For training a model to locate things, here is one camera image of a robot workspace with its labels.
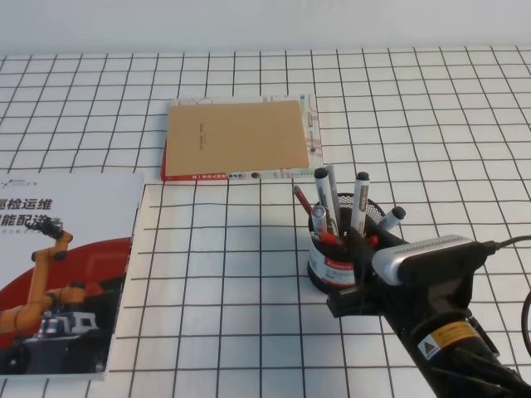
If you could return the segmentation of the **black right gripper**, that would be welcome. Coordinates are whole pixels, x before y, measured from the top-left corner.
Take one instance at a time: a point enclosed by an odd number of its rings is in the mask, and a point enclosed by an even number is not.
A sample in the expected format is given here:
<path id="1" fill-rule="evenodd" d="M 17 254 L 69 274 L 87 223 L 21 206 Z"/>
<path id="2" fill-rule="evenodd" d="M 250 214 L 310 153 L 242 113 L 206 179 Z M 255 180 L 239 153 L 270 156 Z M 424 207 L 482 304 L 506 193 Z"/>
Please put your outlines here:
<path id="1" fill-rule="evenodd" d="M 375 235 L 376 251 L 407 244 L 380 226 L 375 226 Z M 380 315 L 395 332 L 420 332 L 470 316 L 472 268 L 463 268 L 442 282 L 391 286 L 373 272 L 374 249 L 354 227 L 348 233 L 348 248 L 355 285 L 328 293 L 327 305 L 334 317 Z"/>

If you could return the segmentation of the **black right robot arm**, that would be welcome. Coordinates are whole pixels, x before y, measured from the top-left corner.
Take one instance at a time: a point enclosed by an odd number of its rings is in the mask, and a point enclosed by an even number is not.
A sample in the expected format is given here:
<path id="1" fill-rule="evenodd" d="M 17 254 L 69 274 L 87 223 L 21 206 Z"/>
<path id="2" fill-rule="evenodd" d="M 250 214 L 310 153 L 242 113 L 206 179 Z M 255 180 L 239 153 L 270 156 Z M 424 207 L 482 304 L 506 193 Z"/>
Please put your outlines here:
<path id="1" fill-rule="evenodd" d="M 528 237 L 480 242 L 445 235 L 408 243 L 380 227 L 373 232 L 377 245 L 356 230 L 346 235 L 355 283 L 328 295 L 333 316 L 384 317 L 438 397 L 528 397 L 530 385 L 500 363 L 469 309 L 475 271 Z"/>

